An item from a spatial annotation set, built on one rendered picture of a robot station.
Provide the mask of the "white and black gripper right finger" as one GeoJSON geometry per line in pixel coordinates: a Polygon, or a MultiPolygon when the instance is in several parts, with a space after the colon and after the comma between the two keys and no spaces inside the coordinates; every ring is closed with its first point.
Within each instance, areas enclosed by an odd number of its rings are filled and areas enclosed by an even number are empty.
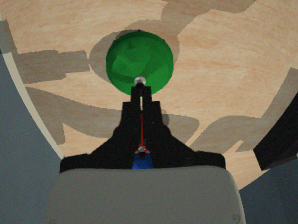
{"type": "Polygon", "coordinates": [[[151,86],[142,88],[142,116],[143,144],[150,152],[154,169],[203,165],[226,169],[222,154],[193,151],[172,136],[170,129],[163,125],[160,101],[152,101],[151,86]]]}

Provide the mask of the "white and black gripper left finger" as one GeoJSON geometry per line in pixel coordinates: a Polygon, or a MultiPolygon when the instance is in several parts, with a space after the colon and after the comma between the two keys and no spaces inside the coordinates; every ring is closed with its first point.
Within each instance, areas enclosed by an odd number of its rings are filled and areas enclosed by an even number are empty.
{"type": "Polygon", "coordinates": [[[130,102],[122,104],[121,124],[114,129],[112,137],[91,154],[63,158],[60,162],[60,173],[76,168],[132,169],[134,155],[139,145],[141,145],[141,104],[140,88],[137,86],[131,87],[130,102]]]}

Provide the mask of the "red dome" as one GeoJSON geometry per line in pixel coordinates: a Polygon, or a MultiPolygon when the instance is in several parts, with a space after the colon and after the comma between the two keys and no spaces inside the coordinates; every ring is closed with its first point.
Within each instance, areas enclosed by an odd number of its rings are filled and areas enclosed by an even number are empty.
{"type": "Polygon", "coordinates": [[[139,148],[137,150],[139,153],[139,159],[144,160],[145,159],[145,151],[148,151],[146,149],[146,144],[143,144],[143,116],[142,116],[142,110],[141,110],[141,145],[139,145],[139,148]]]}

